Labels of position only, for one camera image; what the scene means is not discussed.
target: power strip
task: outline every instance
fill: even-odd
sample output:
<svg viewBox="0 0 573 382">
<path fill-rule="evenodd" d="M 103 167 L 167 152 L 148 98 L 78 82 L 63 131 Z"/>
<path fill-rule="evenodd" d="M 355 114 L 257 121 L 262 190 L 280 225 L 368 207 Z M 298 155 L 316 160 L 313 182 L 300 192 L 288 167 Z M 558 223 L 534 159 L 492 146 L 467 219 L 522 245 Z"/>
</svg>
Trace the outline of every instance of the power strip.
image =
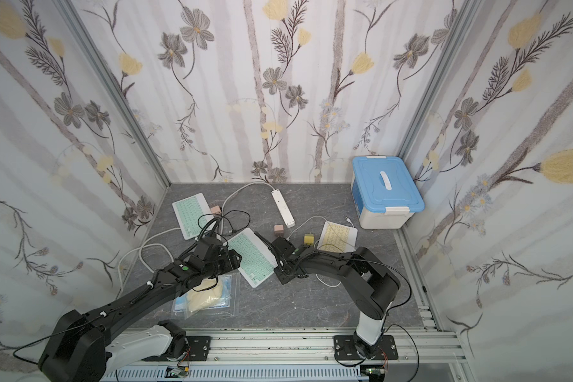
<svg viewBox="0 0 573 382">
<path fill-rule="evenodd" d="M 278 210 L 282 215 L 282 220 L 285 221 L 285 225 L 288 228 L 295 226 L 295 219 L 291 215 L 291 211 L 288 209 L 287 203 L 285 202 L 285 198 L 282 197 L 279 189 L 275 189 L 272 191 L 272 196 L 274 197 L 274 201 L 276 202 L 276 206 L 278 206 Z"/>
</svg>

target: vent grille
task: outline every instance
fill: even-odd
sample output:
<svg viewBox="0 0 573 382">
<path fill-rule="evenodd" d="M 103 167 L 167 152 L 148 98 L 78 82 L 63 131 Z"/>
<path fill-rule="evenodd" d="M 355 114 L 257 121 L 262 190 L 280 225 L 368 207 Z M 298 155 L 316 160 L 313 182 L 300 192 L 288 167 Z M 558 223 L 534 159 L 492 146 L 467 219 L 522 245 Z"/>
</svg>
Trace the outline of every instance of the vent grille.
<svg viewBox="0 0 573 382">
<path fill-rule="evenodd" d="M 121 382 L 289 382 L 289 381 L 358 381 L 360 368 L 339 365 L 195 365 L 187 378 L 166 378 L 167 365 L 125 366 L 118 370 Z M 102 382 L 116 382 L 115 372 Z"/>
</svg>

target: red wire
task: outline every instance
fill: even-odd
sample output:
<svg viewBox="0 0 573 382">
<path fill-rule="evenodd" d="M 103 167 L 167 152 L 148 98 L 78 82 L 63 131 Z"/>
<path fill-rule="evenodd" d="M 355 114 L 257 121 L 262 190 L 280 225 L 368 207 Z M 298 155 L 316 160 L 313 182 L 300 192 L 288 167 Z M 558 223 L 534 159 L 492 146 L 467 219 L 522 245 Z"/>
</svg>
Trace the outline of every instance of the red wire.
<svg viewBox="0 0 573 382">
<path fill-rule="evenodd" d="M 191 351 L 191 347 L 189 347 L 189 349 L 187 350 L 187 353 L 184 355 L 183 359 L 181 359 L 180 361 L 178 361 L 178 363 L 176 364 L 176 367 L 180 366 L 180 363 L 183 362 L 185 360 L 185 358 L 187 358 L 189 356 L 189 352 Z"/>
</svg>

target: floral wallpaper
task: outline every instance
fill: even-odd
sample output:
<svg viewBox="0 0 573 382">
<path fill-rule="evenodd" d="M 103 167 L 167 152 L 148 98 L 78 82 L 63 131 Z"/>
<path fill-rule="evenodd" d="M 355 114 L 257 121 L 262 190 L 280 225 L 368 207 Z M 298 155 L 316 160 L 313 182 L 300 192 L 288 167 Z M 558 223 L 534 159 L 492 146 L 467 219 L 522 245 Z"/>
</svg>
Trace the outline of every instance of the floral wallpaper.
<svg viewBox="0 0 573 382">
<path fill-rule="evenodd" d="M 406 227 L 479 381 L 573 381 L 573 1 L 481 3 L 406 164 Z"/>
<path fill-rule="evenodd" d="M 0 380 L 114 298 L 165 191 L 115 109 L 51 2 L 0 1 Z"/>
<path fill-rule="evenodd" d="M 343 182 L 397 153 L 462 1 L 74 3 L 172 181 Z"/>
</svg>

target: cable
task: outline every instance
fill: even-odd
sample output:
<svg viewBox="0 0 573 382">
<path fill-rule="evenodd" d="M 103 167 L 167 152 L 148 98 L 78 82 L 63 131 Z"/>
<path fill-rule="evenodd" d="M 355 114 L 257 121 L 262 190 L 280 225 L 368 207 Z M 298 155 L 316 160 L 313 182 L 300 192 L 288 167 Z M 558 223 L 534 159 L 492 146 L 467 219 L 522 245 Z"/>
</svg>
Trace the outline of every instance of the cable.
<svg viewBox="0 0 573 382">
<path fill-rule="evenodd" d="M 316 278 L 317 278 L 320 282 L 322 282 L 323 284 L 325 284 L 326 286 L 328 286 L 329 288 L 337 288 L 337 287 L 339 287 L 339 286 L 342 285 L 342 281 L 340 281 L 339 283 L 337 283 L 336 286 L 330 286 L 330 285 L 328 285 L 325 281 L 321 280 L 320 277 L 318 277 L 318 273 L 316 273 Z"/>
<path fill-rule="evenodd" d="M 313 216 L 312 218 L 307 219 L 306 221 L 304 221 L 304 224 L 298 226 L 298 227 L 295 228 L 291 233 L 289 233 L 289 236 L 287 236 L 286 239 L 287 239 L 287 240 L 290 240 L 290 238 L 291 238 L 291 236 L 293 235 L 293 233 L 295 233 L 298 229 L 300 229 L 301 227 L 303 227 L 307 222 L 309 222 L 310 220 L 312 220 L 312 219 L 314 219 L 314 218 L 321 218 L 321 219 L 323 219 L 323 220 L 325 220 L 325 221 L 328 221 L 328 220 L 327 220 L 325 217 L 323 217 L 323 216 L 318 216 L 318 215 Z"/>
<path fill-rule="evenodd" d="M 412 338 L 412 336 L 410 336 L 410 334 L 407 332 L 407 330 L 405 330 L 405 328 L 399 324 L 390 324 L 389 327 L 386 328 L 383 333 L 386 333 L 392 326 L 399 326 L 401 329 L 403 329 L 403 331 L 407 334 L 409 339 L 412 340 L 412 343 L 414 344 L 414 349 L 416 349 L 416 371 L 414 371 L 414 375 L 412 376 L 412 378 L 409 378 L 406 381 L 406 382 L 411 382 L 412 379 L 414 379 L 416 377 L 416 374 L 418 374 L 418 368 L 420 367 L 420 354 L 418 353 L 418 346 L 416 346 L 414 339 Z"/>
<path fill-rule="evenodd" d="M 361 362 L 359 362 L 358 364 L 344 365 L 343 363 L 341 363 L 341 362 L 339 362 L 339 361 L 337 360 L 337 356 L 336 356 L 336 353 L 335 353 L 335 352 L 333 353 L 333 358 L 336 359 L 336 362 L 337 362 L 337 363 L 339 363 L 340 365 L 342 365 L 342 366 L 344 366 L 344 367 L 357 367 L 358 365 L 360 365 L 360 364 L 362 364 L 362 363 L 364 363 L 364 362 L 366 361 L 366 359 L 363 359 L 363 360 L 362 360 Z"/>
<path fill-rule="evenodd" d="M 229 215 L 229 214 L 232 213 L 232 212 L 241 212 L 241 213 L 246 214 L 246 215 L 248 216 L 248 218 L 249 218 L 248 223 L 246 223 L 246 225 L 245 225 L 243 228 L 234 229 L 234 228 L 233 228 L 233 225 L 231 224 L 231 221 L 227 218 L 227 215 Z M 197 219 L 197 225 L 198 225 L 199 228 L 202 228 L 202 226 L 200 225 L 200 219 L 201 219 L 203 216 L 208 216 L 208 215 L 216 216 L 217 218 L 220 218 L 221 220 L 222 220 L 222 219 L 225 219 L 225 220 L 227 220 L 227 222 L 229 223 L 229 226 L 231 227 L 231 232 L 230 232 L 229 234 L 225 234 L 225 235 L 221 235 L 221 234 L 217 233 L 217 234 L 220 235 L 221 237 L 232 236 L 236 231 L 243 230 L 243 229 L 247 228 L 249 225 L 251 225 L 251 214 L 249 214 L 249 213 L 246 212 L 246 211 L 242 211 L 242 210 L 230 210 L 230 211 L 226 212 L 226 214 L 224 214 L 224 215 L 217 215 L 217 214 L 214 214 L 214 213 L 206 213 L 206 214 L 200 216 L 200 217 Z"/>
<path fill-rule="evenodd" d="M 170 229 L 168 229 L 168 230 L 165 230 L 164 232 L 160 232 L 160 233 L 158 233 L 157 235 L 154 235 L 154 236 L 151 237 L 150 239 L 153 239 L 154 237 L 159 236 L 159 235 L 162 235 L 162 234 L 164 234 L 164 233 L 168 233 L 168 232 L 171 232 L 171 231 L 175 231 L 175 230 L 177 230 L 177 229 L 180 230 L 180 227 L 170 228 Z M 117 294 L 117 297 L 119 297 L 119 295 L 123 292 L 123 278 L 122 278 L 122 276 L 121 276 L 121 263 L 123 263 L 123 260 L 124 260 L 130 253 L 136 252 L 137 250 L 140 250 L 140 249 L 143 249 L 143 248 L 146 248 L 146 247 L 151 247 L 151 246 L 160 246 L 161 248 L 165 249 L 166 252 L 168 253 L 168 256 L 170 256 L 170 259 L 172 259 L 172 261 L 174 261 L 174 256 L 172 256 L 172 253 L 170 252 L 170 250 L 169 250 L 168 248 L 166 248 L 166 246 L 164 246 L 164 245 L 161 244 L 161 243 L 152 243 L 152 244 L 142 245 L 142 246 L 139 246 L 138 248 L 132 249 L 130 252 L 127 252 L 125 255 L 123 255 L 123 256 L 121 257 L 121 259 L 119 260 L 119 263 L 117 263 L 117 274 L 119 275 L 119 283 L 121 284 L 121 290 L 119 290 L 119 293 Z"/>
<path fill-rule="evenodd" d="M 142 258 L 142 249 L 144 248 L 144 246 L 152 239 L 156 238 L 157 236 L 163 235 L 164 233 L 170 232 L 170 231 L 176 231 L 176 230 L 180 230 L 180 227 L 176 227 L 176 228 L 170 228 L 164 232 L 160 232 L 157 233 L 156 235 L 151 236 L 150 238 L 146 239 L 144 241 L 144 243 L 142 243 L 142 246 L 140 246 L 140 248 L 138 249 L 138 258 L 140 259 L 141 263 L 146 267 L 146 269 L 148 269 L 149 271 L 153 272 L 153 268 L 151 268 L 150 266 L 148 266 L 148 264 L 144 261 L 144 259 Z M 172 261 L 174 261 L 174 256 L 172 256 L 172 254 L 170 253 L 170 251 L 168 251 L 168 255 L 170 256 L 170 259 L 172 259 Z"/>
<path fill-rule="evenodd" d="M 271 184 L 266 183 L 264 181 L 253 181 L 251 183 L 248 183 L 247 185 L 244 185 L 244 186 L 238 188 L 236 191 L 234 191 L 233 194 L 229 195 L 227 197 L 227 199 L 225 199 L 225 202 L 223 202 L 223 206 L 221 207 L 221 211 L 225 211 L 225 204 L 227 204 L 227 201 L 229 201 L 229 199 L 231 199 L 232 196 L 236 195 L 238 192 L 242 191 L 244 188 L 246 188 L 248 186 L 252 186 L 252 185 L 267 185 L 267 186 L 270 186 L 272 188 L 272 190 L 275 189 L 274 186 L 272 186 Z M 219 229 L 219 231 L 221 234 L 223 233 L 223 222 L 222 221 L 221 221 L 221 228 Z"/>
<path fill-rule="evenodd" d="M 113 313 L 113 312 L 116 311 L 116 310 L 123 309 L 123 307 L 124 307 L 124 306 L 120 306 L 119 308 L 111 309 L 111 310 L 108 311 L 108 314 Z M 71 331 L 71 330 L 80 329 L 80 328 L 82 328 L 82 327 L 84 327 L 84 326 L 87 326 L 87 325 L 91 324 L 92 322 L 94 322 L 94 321 L 96 321 L 96 320 L 99 320 L 100 318 L 103 318 L 103 317 L 105 317 L 105 316 L 99 315 L 98 317 L 96 317 L 96 318 L 92 319 L 91 321 L 88 321 L 88 322 L 86 322 L 86 323 L 84 323 L 84 324 L 82 324 L 82 325 L 73 326 L 72 328 L 68 328 L 68 329 L 66 329 L 66 330 L 62 330 L 61 332 L 49 334 L 48 336 L 45 336 L 45 337 L 43 337 L 43 338 L 41 338 L 41 339 L 39 339 L 39 340 L 36 340 L 36 341 L 32 341 L 32 342 L 30 342 L 30 343 L 27 343 L 27 344 L 25 344 L 25 345 L 23 345 L 23 346 L 21 346 L 21 347 L 16 348 L 15 351 L 13 352 L 13 357 L 15 357 L 16 359 L 18 359 L 18 360 L 20 360 L 20 361 L 27 362 L 27 363 L 29 363 L 29 364 L 38 365 L 38 362 L 34 362 L 34 361 L 29 360 L 29 359 L 22 358 L 22 357 L 16 355 L 16 353 L 17 353 L 19 350 L 22 350 L 22 349 L 25 349 L 25 348 L 29 348 L 29 347 L 31 347 L 31 346 L 34 346 L 34 345 L 36 345 L 37 343 L 46 340 L 47 338 L 55 337 L 55 336 L 58 336 L 59 334 L 63 334 L 63 333 L 65 333 L 65 332 L 68 332 L 68 331 Z"/>
</svg>

